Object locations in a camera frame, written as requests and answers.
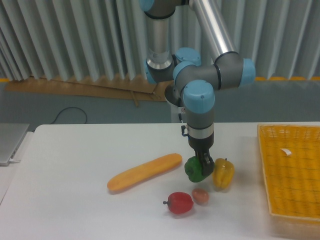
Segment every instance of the yellow basket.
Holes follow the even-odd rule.
[[[259,124],[258,139],[270,214],[319,222],[320,127]]]

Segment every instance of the yellow bell pepper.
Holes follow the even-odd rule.
[[[235,167],[227,159],[218,158],[212,173],[213,184],[220,189],[226,189],[234,177]]]

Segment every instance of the plastic fruit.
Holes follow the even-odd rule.
[[[194,205],[192,198],[185,192],[174,192],[168,197],[168,201],[163,201],[167,204],[170,212],[174,214],[184,214],[190,211]]]
[[[165,173],[182,163],[182,156],[168,154],[124,171],[114,176],[108,183],[110,191],[122,191],[153,176]]]
[[[227,159],[218,158],[212,173],[213,183],[220,189],[226,189],[234,177],[235,167]]]
[[[206,204],[209,201],[209,193],[201,188],[193,189],[191,195],[198,204]]]
[[[196,156],[190,157],[184,165],[184,171],[188,175],[189,180],[198,183],[208,176],[202,175],[202,166]]]

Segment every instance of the gray floor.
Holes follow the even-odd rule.
[[[29,130],[51,123],[67,107],[82,108],[88,124],[170,123],[166,102],[133,101],[87,96],[64,96],[5,91],[0,83],[0,123],[29,123]],[[215,93],[216,122],[320,121],[320,82],[262,81]],[[57,124],[80,124],[84,114],[64,111]]]

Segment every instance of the silver laptop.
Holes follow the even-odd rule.
[[[27,134],[29,124],[0,123],[0,166],[8,166]]]

